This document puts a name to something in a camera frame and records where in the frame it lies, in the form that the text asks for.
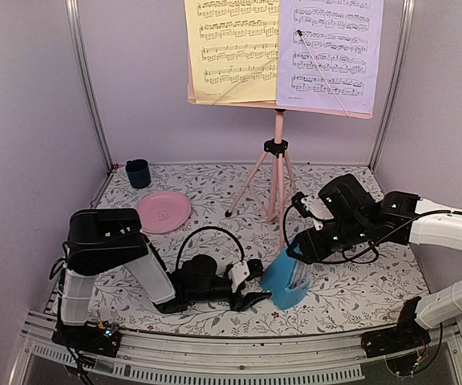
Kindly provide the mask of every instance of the paper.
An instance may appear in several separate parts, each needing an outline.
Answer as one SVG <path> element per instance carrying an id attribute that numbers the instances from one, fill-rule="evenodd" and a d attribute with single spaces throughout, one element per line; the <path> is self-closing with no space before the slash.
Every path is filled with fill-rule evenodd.
<path id="1" fill-rule="evenodd" d="M 379 66 L 383 0 L 282 0 L 278 105 L 371 114 Z"/>
<path id="2" fill-rule="evenodd" d="M 276 99 L 279 0 L 185 0 L 197 103 Z"/>

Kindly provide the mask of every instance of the purple wall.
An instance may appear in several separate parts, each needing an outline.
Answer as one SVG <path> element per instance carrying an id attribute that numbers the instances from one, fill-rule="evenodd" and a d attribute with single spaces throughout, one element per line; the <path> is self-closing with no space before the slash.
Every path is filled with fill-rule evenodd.
<path id="1" fill-rule="evenodd" d="M 416 2 L 407 63 L 376 176 L 385 191 L 462 208 L 462 2 Z M 462 278 L 462 253 L 415 248 L 431 290 Z M 459 318 L 462 332 L 462 317 Z"/>
<path id="2" fill-rule="evenodd" d="M 95 143 L 64 1 L 0 1 L 0 383 L 70 215 L 103 181 Z"/>
<path id="3" fill-rule="evenodd" d="M 255 161 L 274 136 L 274 112 L 187 104 L 184 2 L 81 2 L 88 62 L 114 159 Z M 367 164 L 379 127 L 402 2 L 385 1 L 381 72 L 372 120 L 286 113 L 295 161 Z"/>

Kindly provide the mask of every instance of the yellow sheet music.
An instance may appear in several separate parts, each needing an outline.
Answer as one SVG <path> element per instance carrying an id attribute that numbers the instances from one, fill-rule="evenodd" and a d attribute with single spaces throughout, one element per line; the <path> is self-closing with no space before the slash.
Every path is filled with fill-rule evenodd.
<path id="1" fill-rule="evenodd" d="M 276 99 L 279 0 L 184 0 L 197 103 Z"/>

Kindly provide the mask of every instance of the pink tripod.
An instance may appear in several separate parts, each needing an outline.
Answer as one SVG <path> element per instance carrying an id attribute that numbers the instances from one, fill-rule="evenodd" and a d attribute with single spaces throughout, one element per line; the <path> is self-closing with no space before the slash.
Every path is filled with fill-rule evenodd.
<path id="1" fill-rule="evenodd" d="M 257 170 L 265 161 L 266 156 L 270 153 L 274 155 L 272 160 L 272 176 L 270 178 L 270 199 L 269 199 L 269 207 L 266 208 L 263 203 L 261 202 L 260 198 L 256 195 L 256 193 L 250 189 L 249 191 L 252 193 L 253 198 L 256 200 L 258 205 L 263 209 L 266 214 L 267 222 L 271 222 L 275 219 L 275 217 L 279 218 L 279 249 L 282 250 L 284 248 L 285 240 L 283 237 L 283 223 L 282 218 L 285 212 L 285 175 L 284 175 L 284 168 L 283 168 L 283 160 L 286 163 L 286 169 L 288 170 L 288 175 L 290 177 L 291 187 L 294 190 L 294 194 L 297 192 L 295 188 L 295 180 L 294 180 L 294 170 L 292 169 L 292 164 L 290 163 L 290 158 L 288 157 L 288 142 L 282 139 L 282 129 L 285 119 L 285 110 L 277 109 L 276 108 L 276 131 L 275 137 L 272 140 L 268 140 L 265 142 L 263 146 L 263 153 L 260 156 L 260 159 L 257 160 L 256 164 L 254 165 L 253 171 L 250 172 L 249 176 L 245 183 L 241 186 L 240 191 L 238 192 L 237 197 L 234 199 L 229 209 L 225 212 L 225 217 L 231 217 L 231 214 L 238 204 L 240 198 L 244 195 L 245 190 L 249 189 L 250 182 L 253 180 L 254 176 L 256 175 Z M 278 211 L 276 212 L 276 189 L 279 192 L 279 199 L 278 199 Z"/>

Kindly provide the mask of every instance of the plate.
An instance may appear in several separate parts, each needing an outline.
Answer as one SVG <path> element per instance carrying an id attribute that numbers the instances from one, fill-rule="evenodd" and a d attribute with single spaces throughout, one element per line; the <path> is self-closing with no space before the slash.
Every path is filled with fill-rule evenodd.
<path id="1" fill-rule="evenodd" d="M 142 231 L 166 234 L 179 229 L 188 219 L 192 206 L 183 194 L 173 191 L 155 192 L 136 206 Z"/>

